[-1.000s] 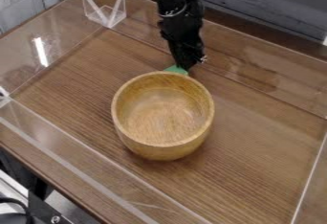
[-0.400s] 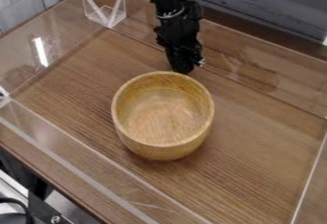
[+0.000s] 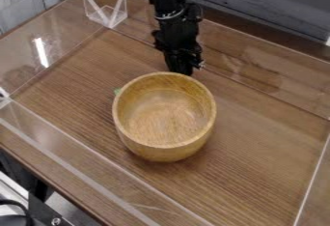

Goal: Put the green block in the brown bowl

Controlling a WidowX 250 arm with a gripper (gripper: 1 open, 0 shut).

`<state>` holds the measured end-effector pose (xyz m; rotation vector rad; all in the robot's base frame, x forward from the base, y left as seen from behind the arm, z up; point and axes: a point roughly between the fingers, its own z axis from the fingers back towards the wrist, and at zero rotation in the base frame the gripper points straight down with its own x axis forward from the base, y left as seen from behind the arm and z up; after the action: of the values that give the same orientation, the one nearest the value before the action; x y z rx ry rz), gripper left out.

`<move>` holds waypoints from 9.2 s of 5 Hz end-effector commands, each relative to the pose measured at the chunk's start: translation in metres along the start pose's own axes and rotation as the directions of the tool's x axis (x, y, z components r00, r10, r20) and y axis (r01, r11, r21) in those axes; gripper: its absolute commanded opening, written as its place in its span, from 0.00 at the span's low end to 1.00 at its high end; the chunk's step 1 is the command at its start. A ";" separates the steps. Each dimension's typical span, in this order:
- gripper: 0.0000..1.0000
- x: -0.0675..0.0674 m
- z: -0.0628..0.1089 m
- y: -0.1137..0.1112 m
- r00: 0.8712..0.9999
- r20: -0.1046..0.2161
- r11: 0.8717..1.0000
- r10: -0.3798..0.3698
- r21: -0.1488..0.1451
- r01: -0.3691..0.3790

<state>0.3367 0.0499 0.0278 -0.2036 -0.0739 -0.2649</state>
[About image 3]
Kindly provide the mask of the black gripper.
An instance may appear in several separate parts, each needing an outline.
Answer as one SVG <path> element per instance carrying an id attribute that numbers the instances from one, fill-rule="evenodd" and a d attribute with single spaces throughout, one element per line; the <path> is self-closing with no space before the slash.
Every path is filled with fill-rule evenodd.
<path id="1" fill-rule="evenodd" d="M 172 72 L 190 75 L 193 70 L 200 70 L 204 66 L 197 43 L 201 7 L 197 4 L 156 5 L 154 19 L 158 22 L 158 29 L 152 33 L 154 47 L 164 54 L 166 68 Z"/>

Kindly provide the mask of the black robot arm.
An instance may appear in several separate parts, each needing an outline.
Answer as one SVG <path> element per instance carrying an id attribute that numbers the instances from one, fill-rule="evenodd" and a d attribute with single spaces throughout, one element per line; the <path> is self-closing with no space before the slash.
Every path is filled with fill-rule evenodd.
<path id="1" fill-rule="evenodd" d="M 185 0 L 148 0 L 154 7 L 158 29 L 152 31 L 154 47 L 164 55 L 166 68 L 185 75 L 202 65 L 197 43 L 201 7 Z"/>

